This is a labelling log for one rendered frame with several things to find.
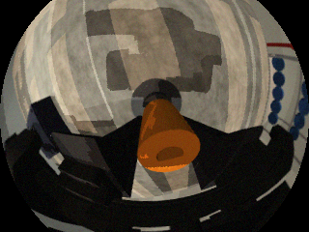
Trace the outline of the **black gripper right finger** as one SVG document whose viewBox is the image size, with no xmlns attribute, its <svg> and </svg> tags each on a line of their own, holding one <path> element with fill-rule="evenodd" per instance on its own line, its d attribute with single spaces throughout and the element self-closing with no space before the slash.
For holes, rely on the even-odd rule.
<svg viewBox="0 0 309 232">
<path fill-rule="evenodd" d="M 216 128 L 210 128 L 204 123 L 183 116 L 188 126 L 193 128 L 194 134 L 200 139 L 200 152 L 193 160 L 193 169 L 196 171 L 200 189 L 208 189 L 215 186 L 215 179 L 219 177 L 229 165 L 229 162 L 239 153 L 240 146 L 244 143 L 260 138 L 263 125 L 254 128 L 224 132 Z"/>
</svg>

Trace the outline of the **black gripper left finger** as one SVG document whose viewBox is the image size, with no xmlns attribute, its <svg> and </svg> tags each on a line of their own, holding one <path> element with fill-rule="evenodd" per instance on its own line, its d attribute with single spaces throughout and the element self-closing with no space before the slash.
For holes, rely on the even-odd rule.
<svg viewBox="0 0 309 232">
<path fill-rule="evenodd" d="M 140 125 L 142 116 L 136 116 L 105 136 L 55 131 L 51 133 L 51 139 L 63 159 L 100 167 L 123 197 L 131 198 L 135 166 L 138 163 L 136 154 Z"/>
</svg>

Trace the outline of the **orange knob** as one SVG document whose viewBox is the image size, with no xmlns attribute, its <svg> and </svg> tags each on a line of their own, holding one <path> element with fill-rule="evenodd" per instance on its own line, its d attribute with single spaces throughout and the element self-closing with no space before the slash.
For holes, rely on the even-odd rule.
<svg viewBox="0 0 309 232">
<path fill-rule="evenodd" d="M 197 158 L 200 139 L 167 100 L 154 100 L 143 111 L 138 161 L 152 171 L 182 169 Z"/>
</svg>

